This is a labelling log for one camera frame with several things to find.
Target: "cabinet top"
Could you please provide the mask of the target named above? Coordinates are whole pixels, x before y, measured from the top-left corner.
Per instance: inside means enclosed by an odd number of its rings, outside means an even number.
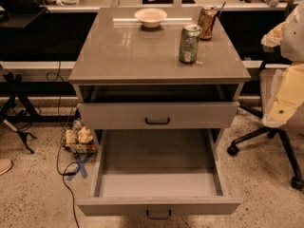
[[[179,60],[181,30],[197,23],[200,8],[162,8],[158,28],[134,17],[142,8],[102,8],[88,34],[69,81],[72,84],[233,84],[250,79],[217,19],[210,41],[199,40],[197,61]]]

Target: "terrazzo floor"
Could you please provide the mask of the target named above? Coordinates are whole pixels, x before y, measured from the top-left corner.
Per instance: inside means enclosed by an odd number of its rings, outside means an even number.
[[[240,152],[230,157],[226,148],[230,141],[257,129],[261,122],[240,110],[231,128],[226,129],[218,146],[222,174],[230,197],[242,198],[241,205],[229,216],[187,216],[167,220],[146,217],[86,217],[75,205],[81,228],[144,227],[303,227],[304,192],[290,185],[293,176],[278,136],[268,140],[261,136],[239,145]],[[60,148],[64,133],[59,123],[33,123],[28,130],[37,139],[28,138],[35,151],[30,154],[19,137],[0,123],[0,158],[13,160],[11,170],[0,176],[0,227],[76,228],[72,196],[57,172],[75,162],[75,156]],[[304,170],[303,137],[290,134],[294,151]],[[96,155],[85,164],[87,175],[65,177],[75,202],[88,197]]]

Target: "power cord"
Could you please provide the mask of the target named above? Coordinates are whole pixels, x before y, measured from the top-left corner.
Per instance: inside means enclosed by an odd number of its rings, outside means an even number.
[[[14,113],[14,115],[15,116],[17,116],[18,115],[18,113],[15,111],[15,109],[14,108],[12,108],[11,109],[12,110],[12,112]],[[27,130],[29,130],[30,129],[30,127],[31,127],[31,125],[32,125],[32,123],[26,123],[25,125],[23,125],[23,126],[19,126],[19,127],[17,127],[16,125],[15,125],[15,127],[18,129],[18,130],[20,130],[20,131],[22,131],[22,132],[24,132],[24,131],[27,131]]]
[[[45,5],[45,1],[43,0],[43,3],[42,4],[46,9],[47,9],[47,13],[50,13],[50,11],[48,10],[48,7]],[[59,58],[58,58],[58,62],[59,62],[59,66],[58,66],[58,69],[57,69],[57,72],[48,72],[46,77],[47,77],[47,80],[50,81],[50,82],[55,82],[57,81],[58,79],[60,79],[62,82],[64,82],[65,80],[63,79],[63,77],[60,75],[60,71],[61,71],[61,59],[60,59],[60,54],[58,55]],[[50,79],[50,76],[51,75],[54,75],[55,77],[53,79]],[[57,153],[57,158],[56,158],[56,168],[57,168],[57,172],[59,175],[61,175],[63,177],[63,184],[64,186],[68,189],[68,191],[70,192],[71,196],[72,196],[72,205],[73,205],[73,216],[74,216],[74,219],[75,219],[75,222],[76,222],[76,225],[78,228],[80,228],[79,226],[79,223],[78,223],[78,220],[77,220],[77,216],[76,216],[76,211],[75,211],[75,196],[74,196],[74,193],[72,191],[72,189],[67,185],[66,181],[65,181],[65,177],[66,176],[73,176],[73,175],[76,175],[79,171],[80,171],[80,164],[77,163],[76,161],[75,162],[72,162],[70,163],[65,171],[63,173],[60,172],[59,170],[59,155],[60,155],[60,150],[62,147],[65,146],[65,132],[66,132],[66,129],[61,121],[61,114],[60,114],[60,104],[61,104],[61,95],[59,96],[59,99],[58,99],[58,105],[57,105],[57,114],[58,114],[58,118],[59,118],[59,123],[60,123],[60,126],[63,128],[64,130],[64,133],[62,135],[62,139],[61,139],[61,144],[59,146],[59,149],[58,149],[58,153]],[[70,111],[70,114],[69,114],[69,117],[71,117],[71,113],[73,111],[73,107]],[[74,171],[74,172],[67,172],[68,168],[72,165],[72,164],[77,164],[77,170]]]

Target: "clutter on desk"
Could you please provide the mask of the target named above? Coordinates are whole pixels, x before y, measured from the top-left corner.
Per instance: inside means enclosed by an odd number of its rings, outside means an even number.
[[[183,27],[180,35],[179,59],[183,63],[193,64],[197,61],[200,26],[189,24]]]
[[[203,6],[199,13],[198,25],[201,28],[200,39],[210,40],[212,38],[213,26],[218,13],[216,6]]]
[[[65,148],[72,153],[97,153],[91,131],[81,120],[75,120],[71,129],[66,131]]]
[[[163,9],[140,9],[135,12],[134,17],[142,22],[146,28],[156,28],[167,17],[167,13]]]

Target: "open drawer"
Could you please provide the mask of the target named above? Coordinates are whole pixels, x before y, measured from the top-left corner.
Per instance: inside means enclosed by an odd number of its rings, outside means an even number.
[[[88,216],[231,214],[240,199],[227,197],[210,130],[103,131]]]

